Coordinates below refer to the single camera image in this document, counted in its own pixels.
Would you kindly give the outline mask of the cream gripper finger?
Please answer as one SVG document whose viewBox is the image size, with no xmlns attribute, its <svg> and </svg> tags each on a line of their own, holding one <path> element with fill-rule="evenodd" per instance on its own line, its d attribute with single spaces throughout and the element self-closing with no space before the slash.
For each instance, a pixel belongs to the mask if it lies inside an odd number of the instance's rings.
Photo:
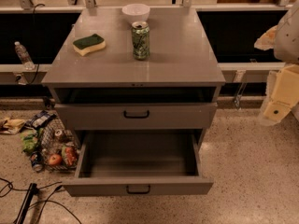
<svg viewBox="0 0 299 224">
<path fill-rule="evenodd" d="M 280 123 L 299 103 L 299 65 L 286 65 L 270 71 L 258 121 L 263 126 Z"/>
<path fill-rule="evenodd" d="M 262 36 L 260 36 L 254 43 L 254 48 L 260 50 L 269 50 L 274 47 L 277 26 L 268 29 Z"/>
</svg>

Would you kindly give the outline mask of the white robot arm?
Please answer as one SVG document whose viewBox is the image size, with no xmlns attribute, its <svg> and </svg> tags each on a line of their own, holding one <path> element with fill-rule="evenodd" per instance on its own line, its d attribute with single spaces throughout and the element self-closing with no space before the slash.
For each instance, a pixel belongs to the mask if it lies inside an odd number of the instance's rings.
<svg viewBox="0 0 299 224">
<path fill-rule="evenodd" d="M 296 1 L 279 23 L 268 29 L 254 43 L 260 50 L 273 50 L 285 63 L 267 77 L 266 98 L 258 116 L 264 126 L 280 123 L 299 103 L 299 2 Z"/>
</svg>

